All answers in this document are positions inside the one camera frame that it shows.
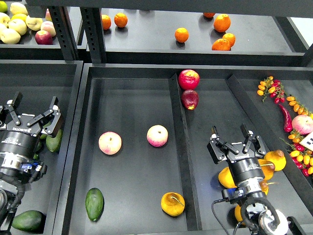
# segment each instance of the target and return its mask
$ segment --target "metal bracket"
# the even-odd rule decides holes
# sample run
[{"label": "metal bracket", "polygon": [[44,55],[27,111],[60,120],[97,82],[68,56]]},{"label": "metal bracket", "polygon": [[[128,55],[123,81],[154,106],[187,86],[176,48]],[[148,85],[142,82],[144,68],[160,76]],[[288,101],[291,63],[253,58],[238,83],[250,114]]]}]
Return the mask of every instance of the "metal bracket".
[{"label": "metal bracket", "polygon": [[78,60],[77,44],[75,42],[68,11],[63,6],[48,7],[64,60]]},{"label": "metal bracket", "polygon": [[86,32],[91,61],[105,63],[107,61],[100,8],[80,8],[83,27]]}]

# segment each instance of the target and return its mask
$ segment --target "red chili pepper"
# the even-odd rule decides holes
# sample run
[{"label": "red chili pepper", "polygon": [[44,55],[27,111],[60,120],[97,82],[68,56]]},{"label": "red chili pepper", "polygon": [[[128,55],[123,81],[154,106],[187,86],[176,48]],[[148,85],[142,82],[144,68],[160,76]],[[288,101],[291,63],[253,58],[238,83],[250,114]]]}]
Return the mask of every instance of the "red chili pepper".
[{"label": "red chili pepper", "polygon": [[302,169],[302,173],[304,174],[304,176],[308,177],[309,174],[308,174],[308,169],[304,168]]},{"label": "red chili pepper", "polygon": [[285,117],[284,131],[289,133],[290,131],[292,131],[291,116],[290,116],[288,110],[284,106],[282,106],[281,104],[278,104],[278,105],[279,105],[280,109],[282,110],[284,117]]},{"label": "red chili pepper", "polygon": [[302,145],[299,144],[299,143],[294,143],[293,145],[294,145],[295,149],[298,150],[298,151],[300,151],[300,152],[303,152],[303,151],[305,150],[305,147],[302,146]]}]

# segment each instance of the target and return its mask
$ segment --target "lemon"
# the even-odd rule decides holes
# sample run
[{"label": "lemon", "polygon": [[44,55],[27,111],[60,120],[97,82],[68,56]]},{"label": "lemon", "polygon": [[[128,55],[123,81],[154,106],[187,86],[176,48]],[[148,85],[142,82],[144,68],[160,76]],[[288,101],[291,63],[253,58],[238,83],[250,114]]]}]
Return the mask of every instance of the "lemon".
[{"label": "lemon", "polygon": [[15,14],[14,16],[12,16],[11,20],[20,19],[20,20],[26,22],[26,17],[27,17],[27,15],[25,15],[23,13],[19,13],[19,14]]},{"label": "lemon", "polygon": [[8,11],[8,5],[4,1],[0,1],[0,12],[7,12]]}]

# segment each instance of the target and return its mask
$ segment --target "cable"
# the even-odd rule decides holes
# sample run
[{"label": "cable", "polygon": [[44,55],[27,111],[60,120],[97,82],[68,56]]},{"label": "cable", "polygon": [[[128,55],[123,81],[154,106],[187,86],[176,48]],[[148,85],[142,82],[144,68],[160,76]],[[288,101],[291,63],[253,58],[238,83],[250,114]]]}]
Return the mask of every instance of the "cable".
[{"label": "cable", "polygon": [[243,223],[243,221],[240,221],[240,222],[237,223],[237,225],[236,225],[236,227],[235,227],[235,229],[233,231],[233,235],[236,234],[237,229],[239,228],[240,225],[242,225],[242,223]]},{"label": "cable", "polygon": [[221,225],[221,227],[224,229],[224,231],[226,232],[226,234],[229,235],[229,232],[226,230],[226,228],[224,227],[224,225],[222,224],[222,222],[217,218],[217,215],[216,215],[216,213],[215,213],[215,211],[214,211],[214,208],[213,208],[214,204],[220,203],[220,202],[228,202],[228,199],[219,199],[219,200],[215,200],[215,201],[212,202],[212,204],[211,204],[211,209],[212,209],[212,212],[213,212],[213,214],[214,214],[216,220],[218,221],[218,223],[219,223],[219,224]]}]

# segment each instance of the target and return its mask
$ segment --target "orange cherry tomato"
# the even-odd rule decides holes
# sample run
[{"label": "orange cherry tomato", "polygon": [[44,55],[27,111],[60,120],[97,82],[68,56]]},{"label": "orange cherry tomato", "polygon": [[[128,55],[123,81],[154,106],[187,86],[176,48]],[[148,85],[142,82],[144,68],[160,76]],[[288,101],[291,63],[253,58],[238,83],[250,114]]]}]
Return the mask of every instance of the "orange cherry tomato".
[{"label": "orange cherry tomato", "polygon": [[294,110],[295,112],[298,112],[299,108],[300,108],[300,105],[298,105],[298,104],[295,104],[295,105],[293,106],[293,110]]},{"label": "orange cherry tomato", "polygon": [[294,142],[294,143],[300,143],[300,142],[301,142],[301,139],[300,139],[300,138],[295,138],[295,139],[292,140],[292,142]]},{"label": "orange cherry tomato", "polygon": [[294,134],[292,134],[292,135],[288,135],[288,139],[289,139],[289,140],[293,140],[293,139],[295,139],[295,135],[294,135]]},{"label": "orange cherry tomato", "polygon": [[264,95],[264,92],[263,92],[262,90],[258,90],[258,91],[257,91],[257,94],[258,94],[258,95]]},{"label": "orange cherry tomato", "polygon": [[289,102],[289,105],[290,105],[290,106],[294,106],[295,104],[297,104],[297,101],[295,101],[295,100]]},{"label": "orange cherry tomato", "polygon": [[286,100],[288,100],[288,101],[294,101],[294,97],[293,97],[293,96],[288,96],[288,97],[286,98]]}]

